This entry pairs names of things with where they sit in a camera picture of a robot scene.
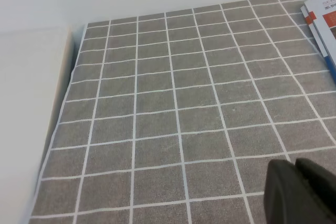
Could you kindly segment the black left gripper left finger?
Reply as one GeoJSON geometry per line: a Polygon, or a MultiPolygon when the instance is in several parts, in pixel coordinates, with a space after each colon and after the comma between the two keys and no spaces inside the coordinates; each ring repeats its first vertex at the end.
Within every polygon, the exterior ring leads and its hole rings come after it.
{"type": "Polygon", "coordinates": [[[289,161],[268,163],[264,191],[266,223],[335,223],[335,192],[319,193],[289,161]]]}

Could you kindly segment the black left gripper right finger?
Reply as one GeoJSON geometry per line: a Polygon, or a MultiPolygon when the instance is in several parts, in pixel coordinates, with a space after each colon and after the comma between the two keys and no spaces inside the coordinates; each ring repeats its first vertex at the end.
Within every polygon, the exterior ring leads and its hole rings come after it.
{"type": "Polygon", "coordinates": [[[335,174],[307,158],[298,158],[295,167],[319,193],[335,192],[335,174]]]}

